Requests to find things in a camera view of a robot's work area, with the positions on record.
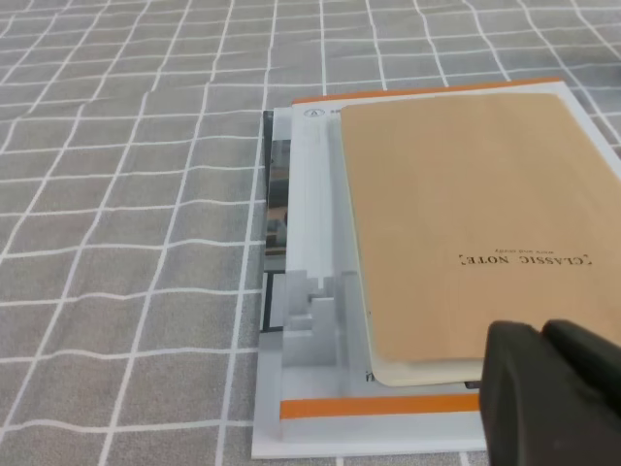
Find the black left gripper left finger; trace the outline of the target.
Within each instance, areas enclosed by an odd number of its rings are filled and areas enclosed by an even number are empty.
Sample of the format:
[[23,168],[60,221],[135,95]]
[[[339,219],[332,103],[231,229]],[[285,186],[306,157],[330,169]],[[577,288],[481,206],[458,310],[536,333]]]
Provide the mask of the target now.
[[490,325],[479,406],[491,465],[597,458],[597,391],[528,324]]

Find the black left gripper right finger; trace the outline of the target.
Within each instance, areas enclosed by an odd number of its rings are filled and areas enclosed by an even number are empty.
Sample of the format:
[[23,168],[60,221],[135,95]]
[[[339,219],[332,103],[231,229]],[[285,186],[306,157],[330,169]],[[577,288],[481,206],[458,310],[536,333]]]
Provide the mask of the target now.
[[620,463],[620,347],[568,320],[542,328],[547,343],[570,369],[561,426],[574,465]]

